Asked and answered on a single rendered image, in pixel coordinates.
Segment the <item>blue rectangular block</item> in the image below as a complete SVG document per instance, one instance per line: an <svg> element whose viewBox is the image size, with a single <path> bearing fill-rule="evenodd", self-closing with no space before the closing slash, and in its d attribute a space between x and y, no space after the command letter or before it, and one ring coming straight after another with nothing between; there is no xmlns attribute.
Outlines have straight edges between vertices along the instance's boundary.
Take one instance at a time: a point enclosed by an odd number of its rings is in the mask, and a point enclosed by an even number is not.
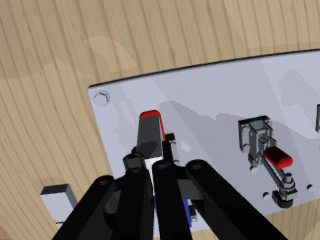
<svg viewBox="0 0 320 240"><path fill-rule="evenodd" d="M187 199L182 199L182 200L183 200L183 204L184 204L184 207L185 207L185 210L186 210L186 215L187 215L189 226L192 227L191 218L190 218L190 212L189 212L189 206L188 206L188 200ZM156 211L156 202L155 202L155 211ZM156 214L157 214L157 211L156 211Z"/></svg>

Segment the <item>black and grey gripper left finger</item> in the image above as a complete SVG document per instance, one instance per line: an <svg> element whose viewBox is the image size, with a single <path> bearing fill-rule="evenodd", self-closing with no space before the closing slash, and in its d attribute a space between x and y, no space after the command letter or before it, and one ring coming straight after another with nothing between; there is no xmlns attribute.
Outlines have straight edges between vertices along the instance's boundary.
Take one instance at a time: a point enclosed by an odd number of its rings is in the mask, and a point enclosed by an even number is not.
<svg viewBox="0 0 320 240"><path fill-rule="evenodd" d="M52 240L153 240L149 117L139 118L137 147L122 160L125 175L98 177Z"/></svg>

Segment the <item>grey rectangular block with slot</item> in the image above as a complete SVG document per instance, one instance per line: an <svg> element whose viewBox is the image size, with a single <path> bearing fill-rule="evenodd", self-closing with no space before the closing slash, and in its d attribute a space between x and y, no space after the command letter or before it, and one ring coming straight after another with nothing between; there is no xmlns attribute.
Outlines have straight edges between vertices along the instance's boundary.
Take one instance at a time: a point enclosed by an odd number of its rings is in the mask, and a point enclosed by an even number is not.
<svg viewBox="0 0 320 240"><path fill-rule="evenodd" d="M68 184L44 186L40 194L50 215L56 221L58 228L77 205L77 200Z"/></svg>

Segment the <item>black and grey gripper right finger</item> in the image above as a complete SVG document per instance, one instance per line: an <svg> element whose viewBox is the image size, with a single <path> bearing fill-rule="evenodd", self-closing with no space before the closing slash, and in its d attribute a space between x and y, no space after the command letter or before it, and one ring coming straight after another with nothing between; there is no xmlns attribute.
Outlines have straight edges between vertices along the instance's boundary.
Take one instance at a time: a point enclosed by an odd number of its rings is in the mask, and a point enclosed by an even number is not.
<svg viewBox="0 0 320 240"><path fill-rule="evenodd" d="M219 240L288 240L205 160L174 164L159 115L149 116L149 163L160 240L193 240L182 199Z"/></svg>

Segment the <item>grey metal fixture plate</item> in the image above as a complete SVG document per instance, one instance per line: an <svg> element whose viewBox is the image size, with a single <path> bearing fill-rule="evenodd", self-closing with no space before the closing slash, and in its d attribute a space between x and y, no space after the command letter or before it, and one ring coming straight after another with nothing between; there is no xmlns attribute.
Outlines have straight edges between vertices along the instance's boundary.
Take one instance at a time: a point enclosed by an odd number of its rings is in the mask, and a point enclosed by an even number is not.
<svg viewBox="0 0 320 240"><path fill-rule="evenodd" d="M100 90L110 96L104 107L93 101ZM125 175L122 159L137 145L140 114L158 110L164 134L175 135L180 166L205 160L263 216L285 210L273 201L279 188L265 166L252 174L239 148L238 121L266 115L278 148L293 158L284 170L298 191L291 207L320 198L320 48L136 75L90 85L87 93L114 179Z"/></svg>

